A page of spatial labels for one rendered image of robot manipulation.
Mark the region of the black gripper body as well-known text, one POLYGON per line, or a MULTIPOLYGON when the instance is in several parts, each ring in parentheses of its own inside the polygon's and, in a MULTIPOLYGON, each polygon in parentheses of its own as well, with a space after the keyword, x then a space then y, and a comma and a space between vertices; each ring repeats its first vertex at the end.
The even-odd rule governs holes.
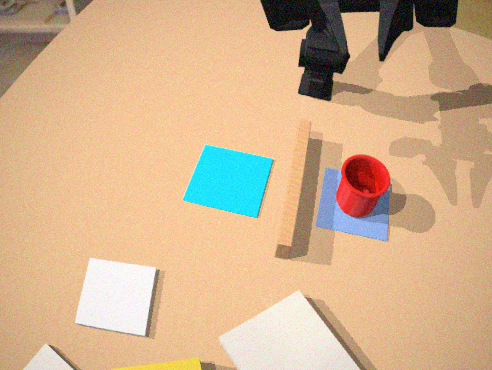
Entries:
MULTIPOLYGON (((424 27, 451 27, 458 0, 413 0, 416 22, 424 27)), ((306 0, 260 0, 270 29, 302 30, 310 24, 306 0)), ((340 13, 379 12, 380 0, 338 0, 340 13)))

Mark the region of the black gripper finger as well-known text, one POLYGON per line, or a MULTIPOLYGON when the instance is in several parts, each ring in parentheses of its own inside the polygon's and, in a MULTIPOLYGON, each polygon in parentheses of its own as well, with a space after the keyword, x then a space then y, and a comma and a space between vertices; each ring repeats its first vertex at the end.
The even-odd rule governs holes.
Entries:
POLYGON ((413 0, 380 0, 378 48, 384 62, 393 43, 403 31, 413 29, 413 0))
POLYGON ((313 30, 325 33, 343 62, 348 62, 349 50, 338 0, 306 0, 306 5, 313 30))

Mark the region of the yellow rectangular block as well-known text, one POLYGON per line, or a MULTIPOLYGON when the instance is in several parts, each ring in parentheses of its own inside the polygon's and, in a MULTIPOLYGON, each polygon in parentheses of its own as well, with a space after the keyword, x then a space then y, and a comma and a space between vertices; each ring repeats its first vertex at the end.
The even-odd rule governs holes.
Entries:
POLYGON ((126 368, 115 368, 111 370, 202 370, 199 357, 189 358, 185 360, 163 362, 157 364, 149 364, 142 366, 132 366, 126 368))

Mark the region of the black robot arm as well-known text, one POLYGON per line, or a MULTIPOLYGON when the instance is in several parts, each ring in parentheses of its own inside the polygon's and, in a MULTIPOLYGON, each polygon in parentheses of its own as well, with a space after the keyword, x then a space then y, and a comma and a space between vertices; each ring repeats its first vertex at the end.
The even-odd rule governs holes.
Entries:
POLYGON ((347 62, 343 62, 335 45, 325 33, 317 33, 312 25, 306 38, 302 39, 298 67, 304 67, 298 94, 330 101, 333 73, 343 73, 347 62))

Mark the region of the red plastic cup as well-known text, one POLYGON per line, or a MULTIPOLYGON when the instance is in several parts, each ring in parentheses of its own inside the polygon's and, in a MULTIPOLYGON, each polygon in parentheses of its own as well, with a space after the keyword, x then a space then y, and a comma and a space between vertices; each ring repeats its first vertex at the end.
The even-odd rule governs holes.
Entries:
POLYGON ((389 189, 390 177, 381 161, 366 154, 349 157, 341 169, 337 204, 347 215, 361 218, 370 214, 380 196, 389 189), (368 190, 370 194, 365 194, 368 190))

